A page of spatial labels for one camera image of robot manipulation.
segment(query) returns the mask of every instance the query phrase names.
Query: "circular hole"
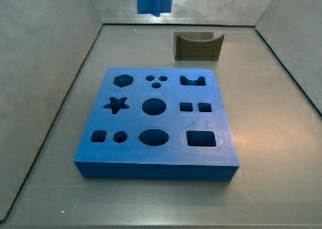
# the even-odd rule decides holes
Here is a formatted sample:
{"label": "circular hole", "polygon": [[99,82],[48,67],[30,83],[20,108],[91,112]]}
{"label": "circular hole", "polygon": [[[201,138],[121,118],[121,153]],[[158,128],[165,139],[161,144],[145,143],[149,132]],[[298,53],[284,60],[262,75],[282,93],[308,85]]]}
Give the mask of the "circular hole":
{"label": "circular hole", "polygon": [[162,75],[162,76],[159,77],[159,80],[161,80],[161,82],[165,82],[165,81],[167,80],[167,77],[166,77],[165,75]]}
{"label": "circular hole", "polygon": [[149,146],[161,146],[169,141],[169,134],[159,129],[147,129],[139,134],[139,141]]}
{"label": "circular hole", "polygon": [[125,131],[118,131],[114,135],[114,141],[122,143],[127,140],[127,133]]}
{"label": "circular hole", "polygon": [[162,86],[162,84],[161,84],[159,82],[155,82],[155,83],[153,84],[153,88],[154,88],[154,89],[158,89],[161,86]]}
{"label": "circular hole", "polygon": [[155,80],[155,76],[154,75],[147,75],[146,80],[150,81],[150,82],[154,81]]}
{"label": "circular hole", "polygon": [[166,110],[166,102],[159,98],[150,98],[142,104],[142,110],[149,115],[159,115]]}

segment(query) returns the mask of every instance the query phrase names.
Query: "brown arch block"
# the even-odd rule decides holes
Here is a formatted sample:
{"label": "brown arch block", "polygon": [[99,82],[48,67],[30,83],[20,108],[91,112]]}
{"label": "brown arch block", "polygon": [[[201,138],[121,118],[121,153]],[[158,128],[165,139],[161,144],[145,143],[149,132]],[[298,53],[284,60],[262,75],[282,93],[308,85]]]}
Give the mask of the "brown arch block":
{"label": "brown arch block", "polygon": [[177,60],[218,61],[225,41],[225,34],[214,38],[213,32],[175,32]]}

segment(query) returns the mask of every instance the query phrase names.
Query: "gray floor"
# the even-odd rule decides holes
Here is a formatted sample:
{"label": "gray floor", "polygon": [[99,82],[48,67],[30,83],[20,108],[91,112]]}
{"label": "gray floor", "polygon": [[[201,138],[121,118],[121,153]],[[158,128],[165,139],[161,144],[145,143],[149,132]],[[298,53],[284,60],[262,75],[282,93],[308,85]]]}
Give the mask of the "gray floor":
{"label": "gray floor", "polygon": [[[219,62],[177,62],[175,31],[226,33]],[[72,162],[107,67],[214,69],[242,167],[230,184],[82,178]],[[322,226],[322,122],[253,28],[104,26],[3,225]]]}
{"label": "gray floor", "polygon": [[106,24],[255,26],[271,0],[173,0],[161,18],[138,14],[138,0],[90,0]]}

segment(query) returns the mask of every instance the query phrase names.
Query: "blue object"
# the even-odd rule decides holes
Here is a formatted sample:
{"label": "blue object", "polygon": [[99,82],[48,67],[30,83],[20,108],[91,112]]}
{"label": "blue object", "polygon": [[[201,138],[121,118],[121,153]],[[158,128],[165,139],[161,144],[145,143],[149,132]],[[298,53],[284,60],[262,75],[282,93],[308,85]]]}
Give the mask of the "blue object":
{"label": "blue object", "polygon": [[84,177],[230,181],[239,158],[213,71],[110,68],[75,164]]}
{"label": "blue object", "polygon": [[161,17],[161,13],[171,12],[171,5],[173,0],[138,0],[138,14]]}

